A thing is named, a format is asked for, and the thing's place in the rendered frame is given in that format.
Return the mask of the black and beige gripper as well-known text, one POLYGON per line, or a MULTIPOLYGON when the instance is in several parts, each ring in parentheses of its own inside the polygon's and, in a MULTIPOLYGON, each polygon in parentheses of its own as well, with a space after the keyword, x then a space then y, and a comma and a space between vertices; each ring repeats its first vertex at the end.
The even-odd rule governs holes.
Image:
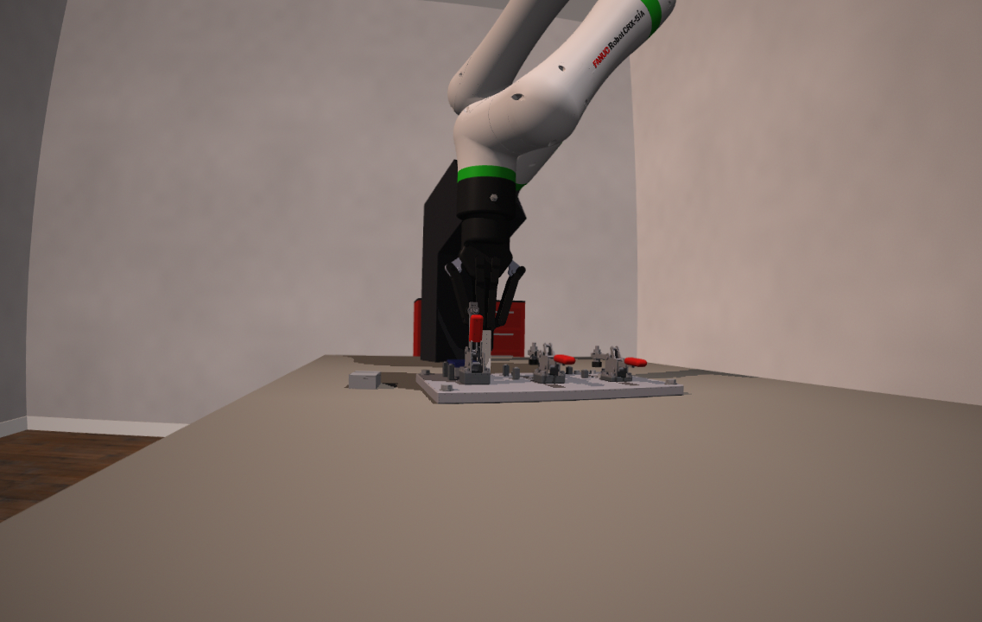
POLYGON ((460 229, 458 259, 444 267, 458 299, 460 318, 468 326, 468 299, 466 286, 460 278, 461 264, 472 279, 473 302, 478 303, 478 315, 484 318, 482 352, 485 352, 485 367, 491 370, 494 330, 505 326, 518 281, 526 271, 523 265, 514 263, 510 252, 510 223, 502 218, 467 218, 460 229), (498 278, 507 268, 508 280, 496 314, 498 278))

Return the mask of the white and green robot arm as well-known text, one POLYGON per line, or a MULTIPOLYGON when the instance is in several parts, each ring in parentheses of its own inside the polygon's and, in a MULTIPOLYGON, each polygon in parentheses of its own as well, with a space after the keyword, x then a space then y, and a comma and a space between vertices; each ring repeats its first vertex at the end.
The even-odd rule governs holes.
POLYGON ((516 217, 522 187, 576 130, 606 78, 659 30, 676 3, 598 0, 556 52, 513 84, 568 1, 510 0, 450 81, 448 101, 459 115, 453 141, 460 220, 516 217))

